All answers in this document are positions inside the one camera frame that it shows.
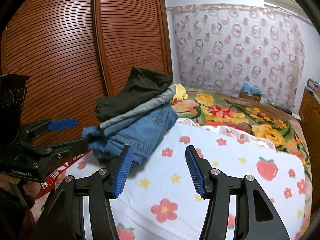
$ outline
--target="sheer patterned curtain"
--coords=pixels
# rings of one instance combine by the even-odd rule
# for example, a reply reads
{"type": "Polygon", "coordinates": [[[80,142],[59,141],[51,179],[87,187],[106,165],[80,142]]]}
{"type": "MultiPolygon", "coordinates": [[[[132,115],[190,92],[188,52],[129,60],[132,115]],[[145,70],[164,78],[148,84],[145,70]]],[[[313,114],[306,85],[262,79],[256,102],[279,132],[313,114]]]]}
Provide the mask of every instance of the sheer patterned curtain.
{"type": "Polygon", "coordinates": [[[292,15],[226,4],[169,10],[182,85],[238,96],[247,81],[293,110],[304,46],[292,15]]]}

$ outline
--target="brown floral blanket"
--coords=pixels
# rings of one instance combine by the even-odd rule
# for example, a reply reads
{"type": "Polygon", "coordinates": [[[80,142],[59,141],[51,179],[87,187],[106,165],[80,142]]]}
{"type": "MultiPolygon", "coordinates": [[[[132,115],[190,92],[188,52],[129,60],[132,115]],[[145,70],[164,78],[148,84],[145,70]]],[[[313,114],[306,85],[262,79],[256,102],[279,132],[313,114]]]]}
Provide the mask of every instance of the brown floral blanket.
{"type": "Polygon", "coordinates": [[[234,98],[204,90],[187,89],[188,100],[172,106],[179,117],[190,118],[199,125],[227,125],[256,137],[267,138],[278,151],[290,153],[300,158],[305,170],[303,193],[306,194],[301,234],[309,226],[311,213],[312,179],[308,148],[304,138],[300,138],[293,125],[295,119],[280,110],[253,100],[234,98]]]}

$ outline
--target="plush toy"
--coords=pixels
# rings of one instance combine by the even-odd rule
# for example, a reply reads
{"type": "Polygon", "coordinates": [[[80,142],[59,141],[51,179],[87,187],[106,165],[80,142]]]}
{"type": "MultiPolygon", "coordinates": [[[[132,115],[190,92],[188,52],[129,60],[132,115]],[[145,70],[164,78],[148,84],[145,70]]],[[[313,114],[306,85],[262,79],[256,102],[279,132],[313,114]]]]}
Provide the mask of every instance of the plush toy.
{"type": "Polygon", "coordinates": [[[173,99],[171,101],[171,105],[174,105],[178,102],[181,102],[182,100],[187,100],[188,95],[186,89],[180,85],[180,84],[172,84],[176,87],[176,94],[173,96],[173,99]]]}

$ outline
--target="black sleeve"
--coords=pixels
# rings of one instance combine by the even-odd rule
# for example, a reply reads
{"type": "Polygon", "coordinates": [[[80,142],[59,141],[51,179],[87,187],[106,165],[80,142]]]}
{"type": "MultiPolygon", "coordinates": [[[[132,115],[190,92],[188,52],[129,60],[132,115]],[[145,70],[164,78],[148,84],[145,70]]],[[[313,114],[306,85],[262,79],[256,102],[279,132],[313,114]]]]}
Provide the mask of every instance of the black sleeve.
{"type": "Polygon", "coordinates": [[[0,236],[3,240],[18,240],[28,207],[18,197],[0,188],[0,236]]]}

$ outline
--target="gray garment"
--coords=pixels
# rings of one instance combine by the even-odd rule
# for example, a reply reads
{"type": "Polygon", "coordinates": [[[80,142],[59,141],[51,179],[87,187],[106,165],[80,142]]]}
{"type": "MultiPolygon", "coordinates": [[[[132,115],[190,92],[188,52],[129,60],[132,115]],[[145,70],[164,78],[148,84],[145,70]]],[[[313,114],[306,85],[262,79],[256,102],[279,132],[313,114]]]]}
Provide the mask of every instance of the gray garment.
{"type": "Polygon", "coordinates": [[[136,108],[115,116],[109,120],[106,120],[105,122],[100,123],[100,128],[101,129],[105,129],[117,122],[120,122],[126,118],[132,117],[136,114],[142,114],[142,113],[146,113],[149,110],[152,110],[162,104],[164,104],[165,102],[168,102],[169,100],[171,100],[173,98],[173,96],[176,93],[176,87],[174,85],[170,85],[169,88],[163,92],[162,94],[160,94],[159,96],[152,98],[151,100],[137,106],[136,108]]]}

